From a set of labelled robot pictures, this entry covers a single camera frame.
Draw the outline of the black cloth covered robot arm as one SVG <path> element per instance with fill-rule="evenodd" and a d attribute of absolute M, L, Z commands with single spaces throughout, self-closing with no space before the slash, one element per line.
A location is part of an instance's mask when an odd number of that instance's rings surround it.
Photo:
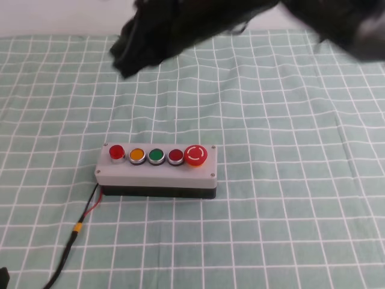
<path fill-rule="evenodd" d="M 384 60 L 384 1 L 281 2 L 298 20 L 360 61 Z M 135 1 L 136 13 L 112 45 L 123 78 L 248 22 L 278 1 Z"/>

